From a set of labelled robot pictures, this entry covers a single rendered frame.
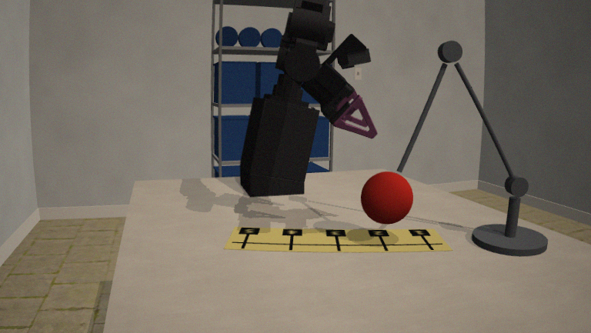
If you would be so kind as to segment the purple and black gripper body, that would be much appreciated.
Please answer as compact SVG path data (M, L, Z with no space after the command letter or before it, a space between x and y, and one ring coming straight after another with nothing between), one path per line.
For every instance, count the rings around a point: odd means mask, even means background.
M339 110L337 104L339 104L343 97L349 97L355 89L349 84L345 85L332 97L318 82L311 79L307 82L303 82L301 87L310 94L321 107L321 112L329 120L331 124L334 124L336 120L347 110L350 106L349 102L346 102ZM338 99L338 100L337 100ZM337 100L337 101L336 101Z

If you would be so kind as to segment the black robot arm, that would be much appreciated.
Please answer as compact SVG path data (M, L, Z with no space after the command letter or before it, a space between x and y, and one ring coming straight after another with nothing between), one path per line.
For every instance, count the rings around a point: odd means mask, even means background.
M371 61L369 49L350 34L320 68L316 49L327 50L336 26L329 20L330 12L329 0L295 0L275 64L275 68L285 73L279 74L272 95L264 94L264 98L308 108L309 103L302 102L303 82L313 78L333 97L347 82L331 66L336 58L342 69Z

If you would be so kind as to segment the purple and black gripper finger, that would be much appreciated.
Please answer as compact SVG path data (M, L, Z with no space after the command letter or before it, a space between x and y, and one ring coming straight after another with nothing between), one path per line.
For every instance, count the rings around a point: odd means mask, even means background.
M345 98L342 99L342 101L337 105L337 107L338 107L337 109L339 110L346 102L349 102L351 99L355 99L357 96L358 95L357 95L356 90L355 90L348 98L345 97ZM360 111L360 113L362 115L362 112L361 112L360 109L359 109L359 111ZM360 120L360 119L357 119L355 117L350 116L347 119L347 121L356 123L357 125L361 125L363 127L367 127L368 125L366 123L366 120L364 119L364 116L363 115L362 115L362 117L363 117L363 120Z
M356 126L345 123L346 120L352 115L352 113L359 108L364 116L364 119L366 120L367 125L369 126L369 131L366 131L361 128L357 128ZM349 132L354 132L356 134L363 135L367 138L374 138L378 134L360 95L358 95L350 103L350 106L347 108L347 110L332 125L337 128L341 128L346 131L349 131Z

